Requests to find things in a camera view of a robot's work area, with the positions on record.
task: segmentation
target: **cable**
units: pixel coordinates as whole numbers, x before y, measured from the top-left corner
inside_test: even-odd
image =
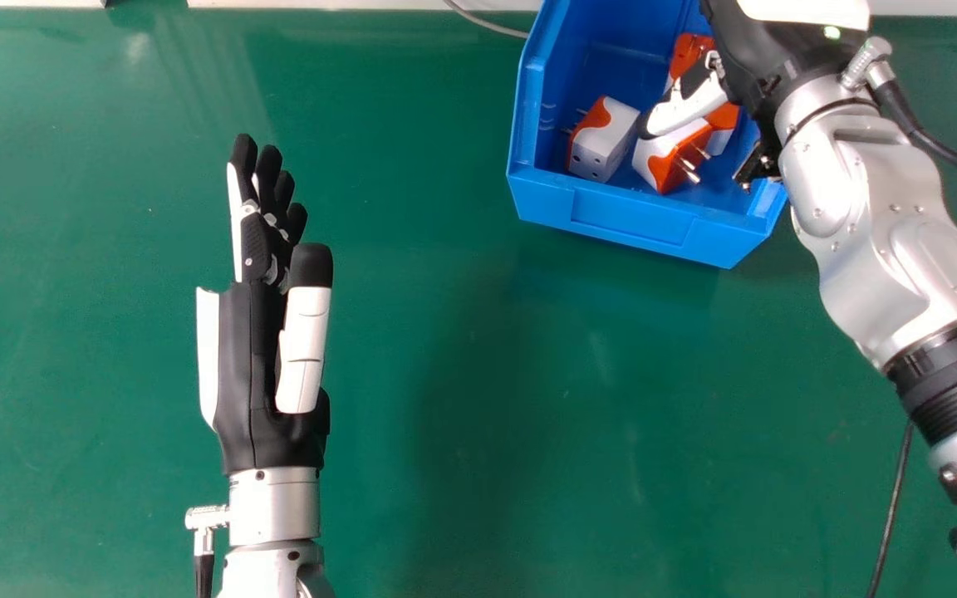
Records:
[[[874,598],[881,586],[881,574],[885,572],[885,559],[888,559],[888,547],[892,542],[892,528],[896,525],[896,514],[900,511],[900,493],[903,492],[903,479],[907,474],[907,461],[910,458],[910,442],[915,436],[915,425],[909,420],[903,431],[903,443],[900,445],[900,458],[896,462],[896,481],[892,484],[892,495],[888,499],[888,515],[885,517],[885,530],[881,533],[881,548],[877,550],[874,572],[870,576],[870,587],[866,598]]]
[[[915,116],[915,112],[910,109],[907,103],[907,97],[904,95],[900,84],[896,80],[891,80],[881,87],[874,90],[874,96],[878,103],[888,110],[889,116],[903,129],[904,133],[910,137],[915,144],[925,150],[930,155],[947,160],[947,163],[957,167],[957,151],[940,143],[928,134]]]
[[[528,37],[531,36],[531,34],[529,34],[528,32],[520,31],[518,29],[512,29],[511,27],[505,27],[505,26],[502,26],[502,24],[489,22],[486,19],[476,17],[470,11],[466,10],[466,8],[460,7],[460,5],[454,2],[453,0],[442,0],[442,2],[444,2],[445,5],[447,5],[447,7],[452,8],[452,10],[455,11],[457,15],[460,15],[468,19],[469,22],[478,24],[479,27],[485,27],[485,29],[488,29],[490,31],[496,31],[502,35],[510,35],[510,37],[517,37],[520,39],[527,39]]]

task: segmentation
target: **robotic hand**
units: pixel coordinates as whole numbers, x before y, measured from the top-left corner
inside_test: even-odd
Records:
[[[201,412],[220,439],[227,506],[195,507],[198,598],[213,593],[213,530],[228,527],[220,598],[334,596],[323,575],[319,474],[331,432],[320,387],[331,250],[299,243],[307,212],[292,203],[282,156],[249,135],[228,161],[235,280],[197,290]]]
[[[680,85],[646,128],[673,130],[715,105],[713,78],[748,110],[760,141],[738,183],[747,189],[754,178],[782,175],[825,309],[896,384],[957,504],[957,227],[939,171],[919,147],[946,154],[910,113],[888,63],[891,46],[866,39],[866,0],[701,7],[719,53],[707,60],[713,75]],[[957,529],[950,542],[957,554]]]

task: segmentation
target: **blue box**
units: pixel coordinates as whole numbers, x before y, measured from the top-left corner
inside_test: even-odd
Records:
[[[628,156],[606,184],[567,174],[562,130],[577,111],[603,95],[650,109],[684,32],[711,34],[698,0],[546,0],[523,48],[508,156],[521,219],[721,268],[766,241],[786,193],[766,180],[751,194],[734,184],[758,139],[744,110],[725,153],[699,167],[700,185],[660,196]]]

